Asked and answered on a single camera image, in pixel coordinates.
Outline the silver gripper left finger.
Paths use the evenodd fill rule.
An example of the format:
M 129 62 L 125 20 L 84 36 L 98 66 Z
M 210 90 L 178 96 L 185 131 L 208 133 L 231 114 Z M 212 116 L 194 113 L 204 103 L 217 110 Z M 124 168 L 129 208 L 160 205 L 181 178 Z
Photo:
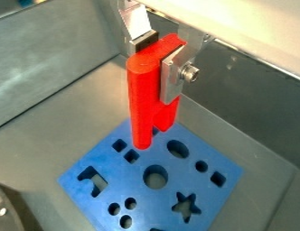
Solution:
M 128 53 L 133 55 L 158 41 L 158 32 L 152 28 L 145 5 L 136 0 L 118 0 L 118 11 Z

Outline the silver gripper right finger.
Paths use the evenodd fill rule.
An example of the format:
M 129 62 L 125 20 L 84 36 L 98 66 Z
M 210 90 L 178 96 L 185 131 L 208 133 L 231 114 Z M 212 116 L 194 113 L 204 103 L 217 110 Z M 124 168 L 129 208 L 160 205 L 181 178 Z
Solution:
M 184 23 L 180 24 L 178 37 L 186 41 L 186 44 L 161 61 L 160 100 L 165 105 L 180 96 L 184 82 L 197 81 L 200 69 L 194 66 L 194 58 L 215 40 L 210 34 Z

